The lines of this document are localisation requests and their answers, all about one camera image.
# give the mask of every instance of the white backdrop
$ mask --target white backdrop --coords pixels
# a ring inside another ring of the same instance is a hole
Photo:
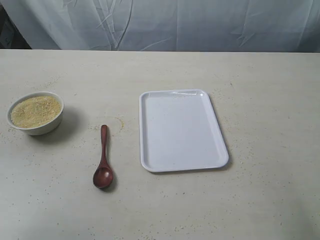
[[[320,0],[0,0],[33,49],[320,52]]]

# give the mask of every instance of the spoon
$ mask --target spoon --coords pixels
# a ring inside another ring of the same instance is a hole
[[[100,164],[93,175],[93,184],[99,189],[110,186],[114,179],[113,171],[106,158],[107,130],[107,125],[101,126],[102,155]]]

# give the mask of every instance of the breadcrumbs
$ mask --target breadcrumbs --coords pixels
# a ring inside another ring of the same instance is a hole
[[[53,120],[60,110],[53,96],[36,96],[17,104],[11,112],[11,120],[20,128],[36,128]]]

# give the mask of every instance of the white plastic tray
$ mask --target white plastic tray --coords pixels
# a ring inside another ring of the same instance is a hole
[[[140,156],[150,172],[211,169],[229,159],[208,94],[199,89],[140,96]]]

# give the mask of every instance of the white bowl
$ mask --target white bowl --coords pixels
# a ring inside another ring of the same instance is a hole
[[[37,126],[37,127],[31,127],[31,128],[23,128],[23,127],[18,127],[16,125],[14,125],[14,123],[11,120],[11,112],[14,109],[14,107],[23,102],[24,100],[30,99],[30,98],[34,98],[34,97],[40,97],[40,96],[51,96],[54,97],[61,105],[61,110],[59,112],[59,114],[52,119],[50,122],[41,125],[41,126]],[[9,108],[6,117],[7,117],[7,121],[9,123],[9,125],[15,129],[19,129],[22,132],[29,134],[29,135],[42,135],[42,134],[46,134],[50,131],[52,131],[53,129],[55,129],[61,122],[62,120],[62,112],[64,110],[64,101],[62,100],[61,97],[59,97],[57,94],[52,93],[52,92],[48,92],[48,91],[39,91],[39,92],[35,92],[35,93],[31,93],[28,95],[25,95],[23,97],[21,97],[19,100],[15,101],[11,107]]]

